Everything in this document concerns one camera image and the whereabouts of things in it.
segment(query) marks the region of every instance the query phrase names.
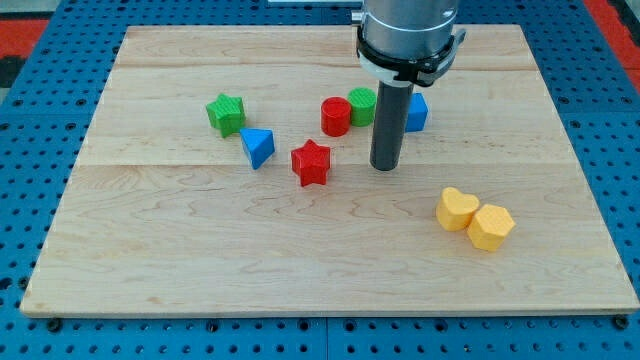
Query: metal cylinder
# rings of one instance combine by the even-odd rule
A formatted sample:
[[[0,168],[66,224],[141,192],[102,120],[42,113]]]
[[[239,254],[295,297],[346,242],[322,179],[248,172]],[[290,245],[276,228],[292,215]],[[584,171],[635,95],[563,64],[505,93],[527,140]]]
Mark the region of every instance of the metal cylinder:
[[[437,54],[449,41],[459,0],[364,0],[364,39],[396,59]]]
[[[380,82],[369,159],[378,170],[389,171],[398,166],[412,93],[413,85],[393,87]]]

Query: toy block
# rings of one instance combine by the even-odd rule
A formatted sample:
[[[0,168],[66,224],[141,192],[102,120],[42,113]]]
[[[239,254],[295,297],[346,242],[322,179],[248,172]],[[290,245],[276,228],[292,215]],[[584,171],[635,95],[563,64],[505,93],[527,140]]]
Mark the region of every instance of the toy block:
[[[351,125],[351,104],[341,97],[330,97],[321,106],[322,131],[329,136],[342,136]]]
[[[473,215],[467,235],[474,247],[496,251],[515,226],[516,223],[507,209],[495,205],[484,205]]]
[[[447,231],[458,231],[469,226],[473,213],[480,206],[478,197],[463,194],[460,190],[447,187],[442,190],[436,206],[436,218]]]
[[[267,129],[240,129],[242,148],[251,162],[253,170],[257,170],[276,151],[273,143],[273,131]]]
[[[300,177],[300,186],[325,185],[331,167],[331,148],[307,140],[303,147],[291,151],[291,167]]]
[[[407,125],[405,126],[405,132],[416,132],[424,129],[424,124],[427,122],[427,115],[429,114],[429,107],[424,101],[424,97],[421,93],[415,93],[411,97],[411,104],[409,105],[409,115],[407,117]]]
[[[245,115],[241,97],[220,94],[216,101],[207,104],[206,109],[211,127],[220,130],[223,138],[244,127]]]
[[[373,122],[378,97],[368,88],[355,88],[349,92],[347,100],[351,104],[351,125],[367,126]]]

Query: wood grain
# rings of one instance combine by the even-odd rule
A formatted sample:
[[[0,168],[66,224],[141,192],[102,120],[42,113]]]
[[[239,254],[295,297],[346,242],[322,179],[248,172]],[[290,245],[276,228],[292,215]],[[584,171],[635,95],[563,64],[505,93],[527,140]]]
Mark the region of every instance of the wood grain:
[[[22,302],[29,316],[611,314],[640,304],[517,26],[465,26],[401,165],[370,128],[329,138],[319,104],[375,88],[348,27],[132,27]],[[252,171],[204,104],[242,95],[274,130]],[[332,147],[327,186],[289,152]],[[434,215],[442,188],[509,208],[495,254]]]

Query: red surface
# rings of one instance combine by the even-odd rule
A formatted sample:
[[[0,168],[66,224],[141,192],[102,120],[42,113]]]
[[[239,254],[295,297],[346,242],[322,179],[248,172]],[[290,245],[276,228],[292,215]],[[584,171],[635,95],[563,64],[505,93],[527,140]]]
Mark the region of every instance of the red surface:
[[[49,20],[0,20],[0,58],[27,58]]]
[[[584,4],[640,92],[640,48],[631,40],[629,29],[620,22],[618,11],[607,0],[584,0]]]
[[[325,185],[331,167],[331,148],[307,140],[303,147],[291,151],[291,167],[300,176],[300,186]]]
[[[331,97],[322,103],[322,131],[329,136],[342,136],[351,126],[351,104],[347,99]]]

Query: yellow heart block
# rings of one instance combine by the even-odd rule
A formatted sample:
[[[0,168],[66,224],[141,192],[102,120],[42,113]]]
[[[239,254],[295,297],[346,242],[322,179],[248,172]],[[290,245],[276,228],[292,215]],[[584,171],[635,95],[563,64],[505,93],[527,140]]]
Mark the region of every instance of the yellow heart block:
[[[496,251],[515,226],[507,209],[487,204],[473,215],[467,235],[474,247]]]
[[[458,231],[469,226],[474,212],[480,206],[478,197],[463,194],[454,187],[442,190],[440,201],[436,206],[436,218],[447,231]]]

